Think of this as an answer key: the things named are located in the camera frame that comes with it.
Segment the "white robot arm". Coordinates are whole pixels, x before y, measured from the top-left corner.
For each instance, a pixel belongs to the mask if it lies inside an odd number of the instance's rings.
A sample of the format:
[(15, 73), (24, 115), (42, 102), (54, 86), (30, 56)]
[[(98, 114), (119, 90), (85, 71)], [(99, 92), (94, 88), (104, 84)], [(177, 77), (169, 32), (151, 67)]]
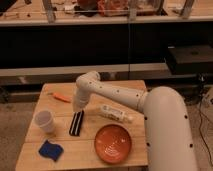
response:
[(129, 107), (145, 117), (149, 171), (199, 171), (185, 102), (173, 88), (147, 92), (102, 82), (91, 71), (76, 79), (73, 109), (81, 111), (92, 93)]

